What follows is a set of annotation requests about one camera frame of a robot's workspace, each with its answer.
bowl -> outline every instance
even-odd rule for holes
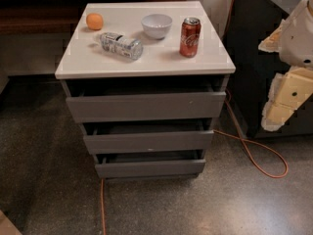
[[[162,39],[172,26],[172,18],[164,14],[151,14],[141,20],[147,35],[154,39]]]

can lying on its side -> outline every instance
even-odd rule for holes
[[[195,57],[198,51],[201,22],[196,18],[186,18],[182,24],[180,39],[180,54],[185,57]]]

drawer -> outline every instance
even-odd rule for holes
[[[144,153],[209,148],[213,131],[200,119],[93,124],[84,141],[90,154]]]
[[[225,98],[200,76],[67,81],[76,122],[217,118]]]
[[[150,177],[199,174],[204,165],[198,151],[120,154],[103,157],[96,170],[101,178]]]
[[[224,92],[167,93],[67,98],[76,122],[218,118]]]

drawer front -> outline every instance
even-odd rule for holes
[[[166,175],[199,174],[203,171],[205,160],[136,162],[116,164],[96,164],[101,178],[146,177]]]
[[[213,131],[84,136],[90,154],[208,149]]]
[[[76,122],[219,117],[224,92],[68,97]]]

floor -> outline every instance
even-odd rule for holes
[[[102,234],[101,180],[65,98],[58,81],[42,77],[11,79],[0,98],[0,210],[23,235]],[[216,128],[235,134],[226,111]],[[313,234],[312,137],[262,140],[288,161],[283,179],[215,134],[197,178],[106,182],[107,234]],[[284,171],[250,147],[266,170]]]

